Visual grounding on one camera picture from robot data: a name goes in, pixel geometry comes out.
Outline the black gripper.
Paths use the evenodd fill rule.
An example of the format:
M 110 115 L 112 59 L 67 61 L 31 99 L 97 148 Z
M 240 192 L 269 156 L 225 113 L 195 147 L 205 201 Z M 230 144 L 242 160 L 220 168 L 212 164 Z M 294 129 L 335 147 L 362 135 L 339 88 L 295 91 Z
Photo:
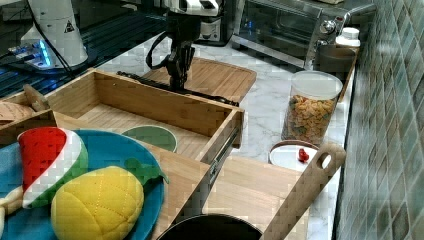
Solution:
M 170 86 L 182 90 L 194 56 L 192 44 L 200 36 L 200 17 L 168 11 L 166 20 L 166 35 L 172 39 L 169 62 L 176 64 L 168 68 Z

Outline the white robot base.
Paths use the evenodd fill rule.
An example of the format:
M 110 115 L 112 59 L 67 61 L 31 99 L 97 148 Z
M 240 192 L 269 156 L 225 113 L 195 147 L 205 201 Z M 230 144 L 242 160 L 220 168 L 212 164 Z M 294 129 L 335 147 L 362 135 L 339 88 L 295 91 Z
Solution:
M 77 27 L 71 0 L 25 0 L 32 27 L 8 52 L 40 74 L 76 74 L 92 57 Z

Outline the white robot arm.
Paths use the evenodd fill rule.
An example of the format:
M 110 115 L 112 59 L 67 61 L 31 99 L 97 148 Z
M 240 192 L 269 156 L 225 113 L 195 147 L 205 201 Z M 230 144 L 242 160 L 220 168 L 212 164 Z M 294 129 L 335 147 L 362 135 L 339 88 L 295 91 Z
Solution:
M 223 0 L 165 0 L 167 7 L 166 31 L 153 42 L 146 64 L 151 70 L 165 67 L 170 76 L 170 88 L 182 90 L 188 78 L 195 48 L 192 44 L 201 33 L 201 19 L 217 17 L 224 7 Z M 172 40 L 171 52 L 157 65 L 152 54 L 165 38 Z

